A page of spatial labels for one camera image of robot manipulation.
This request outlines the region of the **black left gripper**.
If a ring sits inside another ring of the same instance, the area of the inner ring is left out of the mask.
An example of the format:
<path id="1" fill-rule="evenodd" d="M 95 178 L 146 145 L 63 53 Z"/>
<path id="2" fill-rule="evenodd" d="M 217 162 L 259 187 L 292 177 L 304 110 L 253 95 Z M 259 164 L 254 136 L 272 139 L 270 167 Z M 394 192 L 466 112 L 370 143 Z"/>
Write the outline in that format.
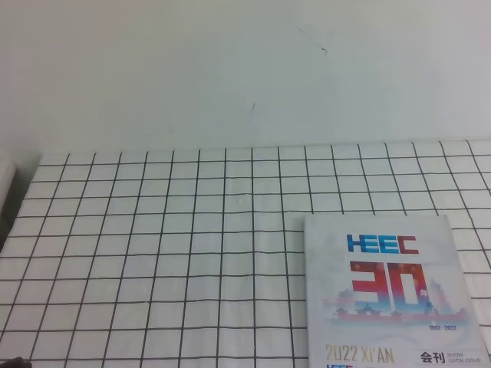
<path id="1" fill-rule="evenodd" d="M 0 368 L 31 368 L 31 363 L 24 358 L 17 356 L 0 363 Z"/>

